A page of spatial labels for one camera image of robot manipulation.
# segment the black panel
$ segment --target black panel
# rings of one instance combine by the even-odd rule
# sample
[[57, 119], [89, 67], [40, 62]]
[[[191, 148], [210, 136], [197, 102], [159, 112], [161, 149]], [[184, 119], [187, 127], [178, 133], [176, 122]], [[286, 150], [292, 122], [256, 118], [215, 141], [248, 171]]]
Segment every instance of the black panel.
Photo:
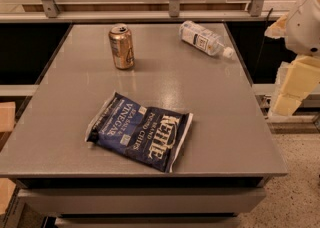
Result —
[[264, 37], [273, 22], [228, 22], [254, 83], [274, 83], [282, 61], [291, 62], [296, 54], [287, 50], [283, 39]]
[[23, 178], [29, 189], [44, 188], [222, 188], [257, 187], [261, 177]]
[[230, 218], [235, 217], [234, 213], [183, 213], [183, 214], [63, 214], [62, 218], [71, 218], [74, 224], [77, 218], [103, 218], [108, 224], [131, 224], [131, 223], [207, 223], [213, 218]]
[[0, 24], [0, 84], [35, 84], [69, 25]]

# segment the soda can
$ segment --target soda can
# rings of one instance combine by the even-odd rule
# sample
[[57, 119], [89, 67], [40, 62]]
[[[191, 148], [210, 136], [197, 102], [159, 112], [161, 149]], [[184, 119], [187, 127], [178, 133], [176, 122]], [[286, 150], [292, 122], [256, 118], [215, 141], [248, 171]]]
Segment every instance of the soda can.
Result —
[[118, 69], [134, 66], [132, 33], [126, 24], [115, 24], [109, 32], [114, 65]]

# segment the blue chip bag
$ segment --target blue chip bag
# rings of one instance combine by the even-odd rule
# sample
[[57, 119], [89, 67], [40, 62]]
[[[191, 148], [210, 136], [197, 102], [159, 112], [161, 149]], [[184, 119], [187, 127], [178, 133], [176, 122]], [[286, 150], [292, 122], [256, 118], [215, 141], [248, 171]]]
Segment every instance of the blue chip bag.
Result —
[[146, 108], [114, 93], [89, 124], [85, 140], [172, 172], [192, 117], [192, 113]]

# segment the plastic water bottle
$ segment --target plastic water bottle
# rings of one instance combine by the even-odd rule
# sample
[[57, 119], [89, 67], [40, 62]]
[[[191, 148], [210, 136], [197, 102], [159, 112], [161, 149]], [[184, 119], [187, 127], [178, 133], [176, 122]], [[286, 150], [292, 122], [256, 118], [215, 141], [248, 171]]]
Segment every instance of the plastic water bottle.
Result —
[[226, 47], [221, 35], [195, 24], [192, 21], [185, 21], [179, 30], [180, 38], [207, 53], [209, 56], [222, 55], [232, 59], [233, 48]]

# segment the bottle cap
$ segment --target bottle cap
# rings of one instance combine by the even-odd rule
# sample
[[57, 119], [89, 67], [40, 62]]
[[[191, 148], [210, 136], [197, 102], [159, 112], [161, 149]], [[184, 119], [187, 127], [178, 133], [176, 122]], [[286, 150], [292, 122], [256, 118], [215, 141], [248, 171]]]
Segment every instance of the bottle cap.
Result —
[[223, 55], [223, 57], [226, 57], [226, 58], [232, 58], [233, 53], [234, 53], [233, 48], [226, 47], [226, 48], [223, 50], [222, 55]]

